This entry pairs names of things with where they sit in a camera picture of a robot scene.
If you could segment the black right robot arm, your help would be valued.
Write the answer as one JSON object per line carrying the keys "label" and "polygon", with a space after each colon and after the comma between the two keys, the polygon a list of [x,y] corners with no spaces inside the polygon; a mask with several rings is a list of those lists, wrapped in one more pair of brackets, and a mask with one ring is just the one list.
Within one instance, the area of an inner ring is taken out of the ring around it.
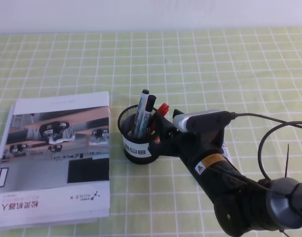
{"label": "black right robot arm", "polygon": [[302,228],[302,183],[289,177],[254,181],[242,175],[223,154],[224,129],[238,117],[228,111],[185,114],[168,121],[155,113],[159,142],[154,156],[178,157],[213,203],[217,221],[232,237],[256,231]]}

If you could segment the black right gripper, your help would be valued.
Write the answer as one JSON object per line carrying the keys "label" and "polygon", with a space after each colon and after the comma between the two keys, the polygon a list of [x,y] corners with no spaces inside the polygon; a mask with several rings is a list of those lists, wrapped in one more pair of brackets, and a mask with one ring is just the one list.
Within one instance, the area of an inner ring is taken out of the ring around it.
{"label": "black right gripper", "polygon": [[[173,111],[173,120],[184,113]],[[155,114],[158,137],[149,143],[153,155],[178,157],[210,198],[240,193],[239,171],[222,155],[224,129],[212,132],[181,132],[162,114]]]}

